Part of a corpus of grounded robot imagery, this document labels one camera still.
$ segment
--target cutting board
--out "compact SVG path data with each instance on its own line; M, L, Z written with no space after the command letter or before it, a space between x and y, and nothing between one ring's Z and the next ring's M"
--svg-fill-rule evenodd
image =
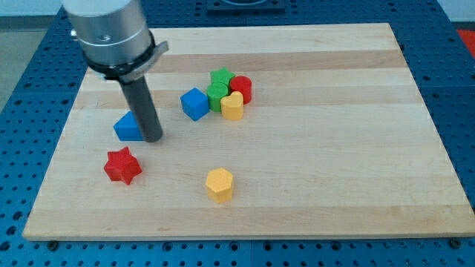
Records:
M30 214L30 240L455 237L475 216L388 24L155 29L147 80L165 135L120 142L116 82L88 71ZM240 121L181 109L226 66L254 82ZM143 173L111 182L108 151ZM235 177L232 201L207 173Z

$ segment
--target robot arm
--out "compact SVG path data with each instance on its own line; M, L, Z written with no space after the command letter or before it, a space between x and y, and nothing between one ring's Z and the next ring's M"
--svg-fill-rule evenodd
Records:
M168 50L155 45L140 0L62 0L89 66L120 83L144 141L162 128L144 74Z

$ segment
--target green star block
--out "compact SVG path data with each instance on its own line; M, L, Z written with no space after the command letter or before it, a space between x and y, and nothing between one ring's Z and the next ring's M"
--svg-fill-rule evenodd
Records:
M228 94L228 88L220 82L215 82L208 86L206 95L208 96L209 109L214 112L221 112L221 99L224 96L228 96Z
M211 72L211 83L213 84L213 83L220 82L224 84L225 86L229 87L229 82L235 76L236 75L234 73L230 72L228 69L223 67L220 70L215 70Z

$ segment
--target blue optical breadboard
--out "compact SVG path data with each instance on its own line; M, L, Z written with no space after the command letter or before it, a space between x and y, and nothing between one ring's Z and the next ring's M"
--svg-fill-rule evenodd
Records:
M435 0L286 0L285 11L222 13L207 1L142 3L149 27L389 22L475 205L475 61ZM475 238L28 242L21 232L86 71L70 31L60 10L0 114L0 266L475 266Z

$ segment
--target blue cube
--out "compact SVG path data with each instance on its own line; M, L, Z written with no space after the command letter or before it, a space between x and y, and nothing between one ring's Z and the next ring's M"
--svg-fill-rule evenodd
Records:
M197 88L193 88L180 97L183 112L194 121L209 112L208 97Z
M114 130L120 141L143 141L142 134L131 111L127 112L114 125Z

